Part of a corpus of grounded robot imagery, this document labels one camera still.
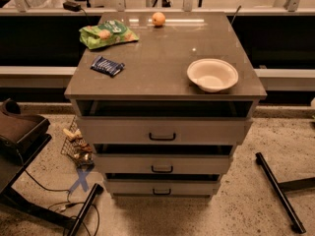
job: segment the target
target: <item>orange fruit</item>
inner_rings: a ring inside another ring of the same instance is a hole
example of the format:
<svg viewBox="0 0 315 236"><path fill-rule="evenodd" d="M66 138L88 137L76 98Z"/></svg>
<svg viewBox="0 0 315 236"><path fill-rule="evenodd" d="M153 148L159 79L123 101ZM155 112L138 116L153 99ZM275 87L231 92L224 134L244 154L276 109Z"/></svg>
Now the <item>orange fruit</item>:
<svg viewBox="0 0 315 236"><path fill-rule="evenodd" d="M161 27L165 23L165 15L162 12L155 12L152 15L152 23L156 27Z"/></svg>

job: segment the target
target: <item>green chip bag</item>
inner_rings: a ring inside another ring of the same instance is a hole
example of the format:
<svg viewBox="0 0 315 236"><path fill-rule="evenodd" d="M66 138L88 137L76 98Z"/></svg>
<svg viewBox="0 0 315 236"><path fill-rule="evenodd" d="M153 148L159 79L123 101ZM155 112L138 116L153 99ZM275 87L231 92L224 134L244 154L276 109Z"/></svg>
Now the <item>green chip bag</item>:
<svg viewBox="0 0 315 236"><path fill-rule="evenodd" d="M88 49L139 40L138 36L117 20L106 21L98 26L84 27L79 32L80 41Z"/></svg>

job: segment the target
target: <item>drawer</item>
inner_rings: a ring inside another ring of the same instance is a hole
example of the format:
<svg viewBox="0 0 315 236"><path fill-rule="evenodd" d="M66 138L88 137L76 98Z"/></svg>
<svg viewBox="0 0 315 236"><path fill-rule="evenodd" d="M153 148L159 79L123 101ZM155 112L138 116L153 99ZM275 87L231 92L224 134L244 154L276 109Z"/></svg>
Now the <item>drawer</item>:
<svg viewBox="0 0 315 236"><path fill-rule="evenodd" d="M104 185L106 191L112 195L211 196L217 193L220 182L211 180L105 179Z"/></svg>
<svg viewBox="0 0 315 236"><path fill-rule="evenodd" d="M101 173L224 174L232 157L174 157L171 155L95 154L94 164Z"/></svg>
<svg viewBox="0 0 315 236"><path fill-rule="evenodd" d="M89 144L240 145L251 120L78 118Z"/></svg>

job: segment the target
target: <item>black seat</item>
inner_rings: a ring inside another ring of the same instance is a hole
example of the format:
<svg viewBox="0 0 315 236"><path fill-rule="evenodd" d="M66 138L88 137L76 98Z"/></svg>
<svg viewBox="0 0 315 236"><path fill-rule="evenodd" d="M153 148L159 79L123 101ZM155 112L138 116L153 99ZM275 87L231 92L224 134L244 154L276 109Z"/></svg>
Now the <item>black seat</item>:
<svg viewBox="0 0 315 236"><path fill-rule="evenodd" d="M49 125L48 119L22 114L17 102L5 100L0 108L0 153L21 164L28 148L46 133Z"/></svg>

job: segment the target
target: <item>cabinet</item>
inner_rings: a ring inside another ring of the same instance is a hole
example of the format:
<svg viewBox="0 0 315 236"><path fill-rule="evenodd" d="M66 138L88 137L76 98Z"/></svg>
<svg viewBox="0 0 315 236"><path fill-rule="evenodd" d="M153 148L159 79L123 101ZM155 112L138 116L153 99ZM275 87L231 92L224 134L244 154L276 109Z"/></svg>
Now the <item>cabinet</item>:
<svg viewBox="0 0 315 236"><path fill-rule="evenodd" d="M66 90L77 125L112 196L211 197L228 171L251 115L266 93L223 13L112 13L138 42L86 50ZM114 78L90 69L97 55L123 62ZM187 78L189 64L219 58L239 73L236 86L205 93Z"/></svg>

